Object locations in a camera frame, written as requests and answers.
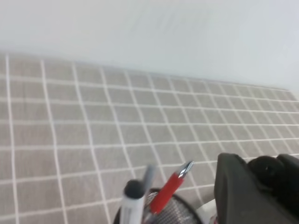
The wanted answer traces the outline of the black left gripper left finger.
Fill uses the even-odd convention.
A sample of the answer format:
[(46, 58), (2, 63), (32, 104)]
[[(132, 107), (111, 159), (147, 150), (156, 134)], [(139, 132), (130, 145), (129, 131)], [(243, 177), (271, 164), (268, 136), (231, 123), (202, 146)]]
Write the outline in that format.
[(299, 196), (284, 192), (283, 164), (259, 156), (246, 162), (218, 155), (214, 197), (220, 224), (297, 224)]

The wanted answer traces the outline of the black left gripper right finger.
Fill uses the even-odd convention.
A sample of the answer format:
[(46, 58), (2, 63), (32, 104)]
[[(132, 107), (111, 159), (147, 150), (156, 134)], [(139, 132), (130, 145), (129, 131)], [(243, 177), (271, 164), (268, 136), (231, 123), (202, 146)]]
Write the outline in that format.
[(280, 154), (277, 159), (283, 164), (282, 180), (284, 192), (291, 196), (299, 195), (299, 159), (289, 154)]

